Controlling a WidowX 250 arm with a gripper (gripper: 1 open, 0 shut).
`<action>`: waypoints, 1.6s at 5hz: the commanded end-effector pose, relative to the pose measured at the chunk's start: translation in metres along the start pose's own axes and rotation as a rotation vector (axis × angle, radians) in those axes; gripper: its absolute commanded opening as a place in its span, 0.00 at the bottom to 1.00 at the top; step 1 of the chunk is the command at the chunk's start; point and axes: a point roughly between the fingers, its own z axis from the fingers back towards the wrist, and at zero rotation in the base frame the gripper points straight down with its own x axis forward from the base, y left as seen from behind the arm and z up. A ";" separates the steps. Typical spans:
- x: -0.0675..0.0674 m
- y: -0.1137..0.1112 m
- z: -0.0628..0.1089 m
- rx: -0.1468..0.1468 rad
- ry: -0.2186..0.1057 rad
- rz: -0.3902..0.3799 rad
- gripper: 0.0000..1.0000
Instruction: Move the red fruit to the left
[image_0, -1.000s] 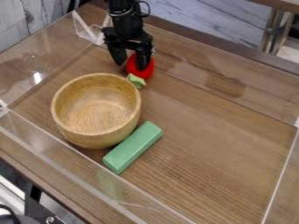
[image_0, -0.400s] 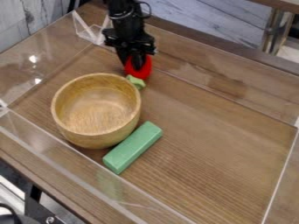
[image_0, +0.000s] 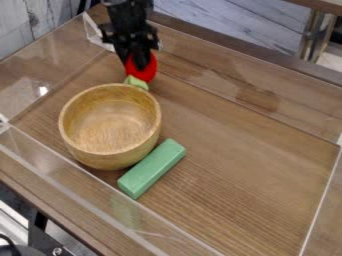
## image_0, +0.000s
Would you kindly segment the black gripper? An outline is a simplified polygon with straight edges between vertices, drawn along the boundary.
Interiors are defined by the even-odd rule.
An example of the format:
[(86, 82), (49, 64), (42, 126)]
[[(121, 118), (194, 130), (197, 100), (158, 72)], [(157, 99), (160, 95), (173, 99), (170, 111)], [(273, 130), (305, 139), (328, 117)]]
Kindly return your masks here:
[(108, 15), (108, 22), (98, 25), (102, 42), (113, 46), (122, 64), (133, 55), (134, 67), (141, 71), (150, 61), (149, 49), (160, 49), (157, 29), (146, 21), (153, 2), (101, 1), (100, 4)]

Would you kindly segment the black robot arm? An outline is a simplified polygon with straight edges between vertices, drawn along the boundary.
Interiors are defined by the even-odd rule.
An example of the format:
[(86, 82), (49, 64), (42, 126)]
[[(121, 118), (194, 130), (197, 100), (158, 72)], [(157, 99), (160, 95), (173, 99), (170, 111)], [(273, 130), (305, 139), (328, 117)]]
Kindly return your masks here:
[(97, 26), (101, 41), (113, 46), (122, 63), (132, 60), (142, 71), (150, 63), (150, 50), (158, 49), (157, 29), (148, 23), (153, 0), (101, 0), (109, 22)]

